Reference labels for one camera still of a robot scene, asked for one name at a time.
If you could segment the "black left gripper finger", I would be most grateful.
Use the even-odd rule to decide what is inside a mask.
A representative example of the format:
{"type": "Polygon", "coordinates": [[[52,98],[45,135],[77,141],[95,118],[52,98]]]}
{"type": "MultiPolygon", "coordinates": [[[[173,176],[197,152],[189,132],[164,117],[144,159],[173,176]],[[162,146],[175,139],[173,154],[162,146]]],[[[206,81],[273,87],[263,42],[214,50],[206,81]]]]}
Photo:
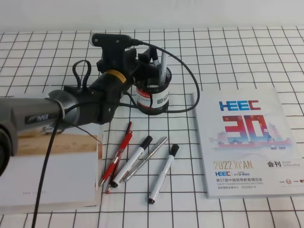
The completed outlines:
{"type": "Polygon", "coordinates": [[[153,65],[140,64],[135,69],[133,77],[135,82],[159,79],[159,69],[153,65]]]}

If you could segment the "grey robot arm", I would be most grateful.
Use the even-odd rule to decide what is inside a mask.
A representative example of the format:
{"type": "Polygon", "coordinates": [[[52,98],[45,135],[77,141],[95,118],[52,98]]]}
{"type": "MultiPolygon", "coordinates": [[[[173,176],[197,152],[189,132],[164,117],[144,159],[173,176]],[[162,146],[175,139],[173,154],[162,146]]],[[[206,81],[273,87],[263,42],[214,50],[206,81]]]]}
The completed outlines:
{"type": "Polygon", "coordinates": [[[120,99],[132,85],[146,85],[158,69],[150,63],[149,51],[134,48],[104,50],[97,62],[101,76],[91,85],[88,60],[72,66],[76,86],[54,90],[46,98],[2,98],[0,100],[0,172],[18,151],[18,134],[46,125],[56,130],[86,124],[111,122],[120,99]]]}

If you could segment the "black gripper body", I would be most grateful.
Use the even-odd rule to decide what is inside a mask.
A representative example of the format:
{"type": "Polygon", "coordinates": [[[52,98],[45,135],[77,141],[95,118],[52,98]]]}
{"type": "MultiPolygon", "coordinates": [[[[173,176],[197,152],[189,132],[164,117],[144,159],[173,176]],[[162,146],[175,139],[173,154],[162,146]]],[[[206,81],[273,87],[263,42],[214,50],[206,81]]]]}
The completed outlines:
{"type": "Polygon", "coordinates": [[[112,49],[103,48],[102,58],[96,63],[100,73],[116,76],[121,82],[131,80],[131,74],[137,68],[137,51],[135,48],[112,49]]]}

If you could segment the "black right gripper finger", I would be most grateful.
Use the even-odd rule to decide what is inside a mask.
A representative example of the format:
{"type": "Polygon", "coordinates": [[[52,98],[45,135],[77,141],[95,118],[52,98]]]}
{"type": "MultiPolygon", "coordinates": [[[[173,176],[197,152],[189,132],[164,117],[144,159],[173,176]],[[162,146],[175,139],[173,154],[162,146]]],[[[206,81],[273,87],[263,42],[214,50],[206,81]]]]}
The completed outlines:
{"type": "Polygon", "coordinates": [[[147,49],[143,53],[138,54],[138,60],[145,63],[145,64],[150,64],[151,58],[152,57],[151,57],[150,49],[147,49]]]}

